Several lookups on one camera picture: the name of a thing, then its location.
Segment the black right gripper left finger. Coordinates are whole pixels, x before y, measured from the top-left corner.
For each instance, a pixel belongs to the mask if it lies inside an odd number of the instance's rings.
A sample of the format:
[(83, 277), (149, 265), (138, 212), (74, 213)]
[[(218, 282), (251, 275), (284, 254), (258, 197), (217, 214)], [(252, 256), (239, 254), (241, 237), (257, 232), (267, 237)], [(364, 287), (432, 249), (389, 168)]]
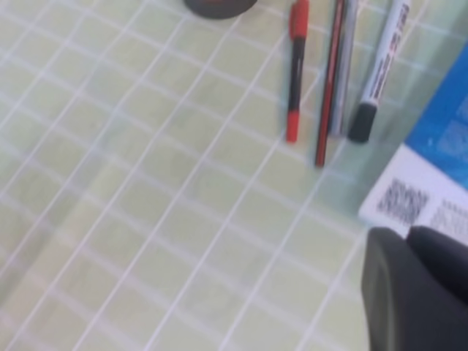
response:
[(370, 350), (466, 350), (467, 303), (429, 273), (406, 239), (385, 227), (367, 237), (361, 293)]

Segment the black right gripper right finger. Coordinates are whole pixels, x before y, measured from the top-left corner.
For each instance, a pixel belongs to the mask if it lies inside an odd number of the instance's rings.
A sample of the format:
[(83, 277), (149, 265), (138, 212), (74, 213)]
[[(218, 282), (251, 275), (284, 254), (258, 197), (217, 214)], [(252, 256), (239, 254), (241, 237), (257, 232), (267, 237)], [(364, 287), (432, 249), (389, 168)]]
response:
[(424, 226), (411, 227), (406, 241), (429, 273), (467, 303), (467, 246)]

